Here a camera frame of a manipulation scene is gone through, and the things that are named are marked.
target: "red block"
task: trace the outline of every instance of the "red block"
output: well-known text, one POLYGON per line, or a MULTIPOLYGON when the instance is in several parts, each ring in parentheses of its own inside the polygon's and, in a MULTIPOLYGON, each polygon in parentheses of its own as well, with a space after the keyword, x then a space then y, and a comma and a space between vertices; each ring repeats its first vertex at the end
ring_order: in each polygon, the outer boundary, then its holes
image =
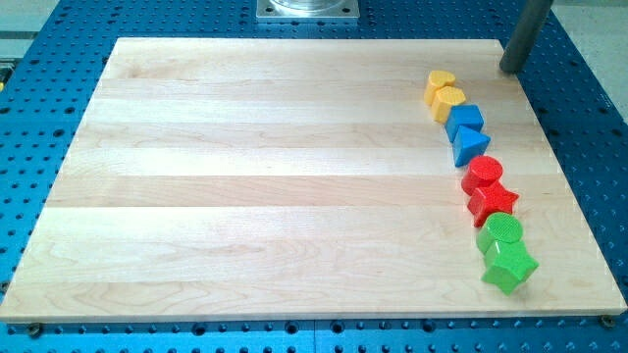
POLYGON ((486 187, 476 188, 467 205, 474 216, 473 226, 483 226, 487 217, 495 212, 505 212, 512 215, 512 207, 518 198, 519 195, 506 190, 499 181, 486 187))
POLYGON ((471 196, 478 187, 487 187, 499 180, 503 168, 498 160, 489 156, 478 156, 469 162, 467 174, 462 178, 462 189, 471 196))

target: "metal pole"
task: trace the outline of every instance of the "metal pole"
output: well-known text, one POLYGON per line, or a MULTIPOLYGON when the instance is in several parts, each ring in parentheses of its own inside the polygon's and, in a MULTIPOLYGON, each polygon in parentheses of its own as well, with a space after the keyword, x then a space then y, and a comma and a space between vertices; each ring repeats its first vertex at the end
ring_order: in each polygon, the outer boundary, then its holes
POLYGON ((528 0, 526 2, 519 17, 519 23, 512 32, 499 62, 499 67, 503 72, 508 74, 521 72, 548 17, 552 2, 553 0, 528 0))

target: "yellow block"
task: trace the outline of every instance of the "yellow block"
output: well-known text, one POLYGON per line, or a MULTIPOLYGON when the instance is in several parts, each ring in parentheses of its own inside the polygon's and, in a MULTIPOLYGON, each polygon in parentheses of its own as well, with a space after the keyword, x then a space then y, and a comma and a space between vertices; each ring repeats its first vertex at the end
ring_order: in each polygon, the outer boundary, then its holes
POLYGON ((432 116, 436 122, 446 123, 451 107, 464 103, 466 97, 460 88, 445 86, 436 91, 432 102, 432 116))
POLYGON ((430 75, 428 76, 428 85, 425 87, 425 94, 423 95, 425 104, 432 105, 434 94, 437 90, 445 86, 453 86, 454 84, 455 76, 452 73, 439 70, 430 72, 430 75))

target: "red star-shaped block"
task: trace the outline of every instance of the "red star-shaped block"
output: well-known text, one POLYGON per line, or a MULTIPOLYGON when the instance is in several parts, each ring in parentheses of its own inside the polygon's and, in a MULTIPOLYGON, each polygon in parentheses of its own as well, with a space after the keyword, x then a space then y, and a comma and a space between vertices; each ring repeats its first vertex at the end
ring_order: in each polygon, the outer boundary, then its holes
POLYGON ((519 195, 506 190, 499 181, 486 187, 476 187, 467 204, 475 218, 473 226, 483 226, 487 217, 495 212, 512 215, 512 207, 518 198, 519 195))

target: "red cylinder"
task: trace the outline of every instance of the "red cylinder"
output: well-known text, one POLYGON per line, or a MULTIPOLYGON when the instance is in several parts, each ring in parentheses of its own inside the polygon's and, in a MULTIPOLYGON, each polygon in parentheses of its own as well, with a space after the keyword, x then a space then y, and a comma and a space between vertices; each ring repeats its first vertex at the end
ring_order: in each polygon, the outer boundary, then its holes
POLYGON ((462 178, 462 189, 471 196, 476 187, 486 187, 499 180, 503 168, 498 160, 489 156, 478 156, 469 162, 467 174, 462 178))

